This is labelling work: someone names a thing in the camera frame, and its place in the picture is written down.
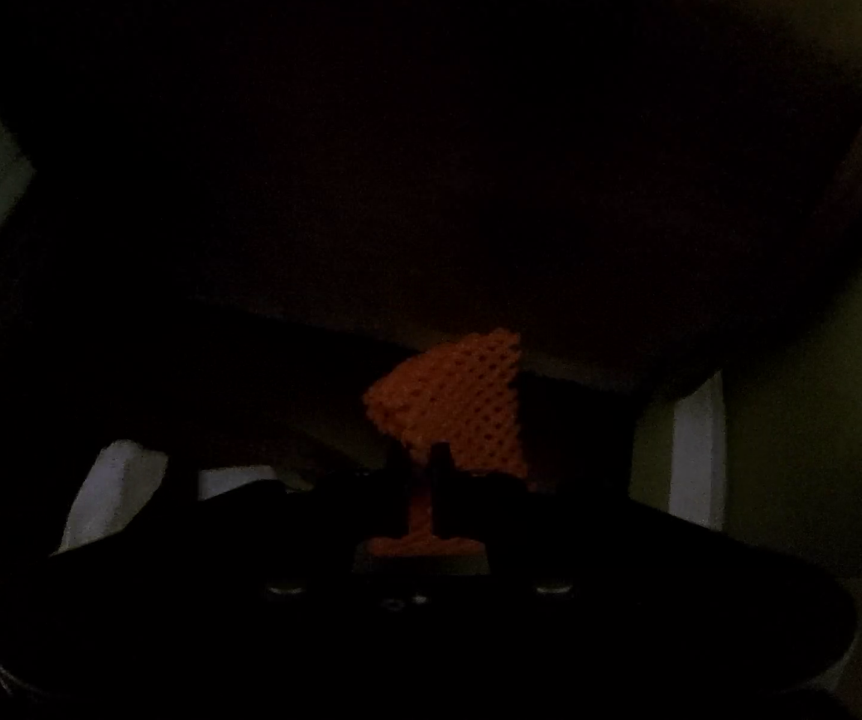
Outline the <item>orange mesh net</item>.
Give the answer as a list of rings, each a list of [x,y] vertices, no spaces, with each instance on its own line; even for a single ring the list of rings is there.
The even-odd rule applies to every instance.
[[[498,328],[436,344],[367,388],[366,416],[424,465],[434,445],[463,472],[529,475],[519,444],[520,337]]]

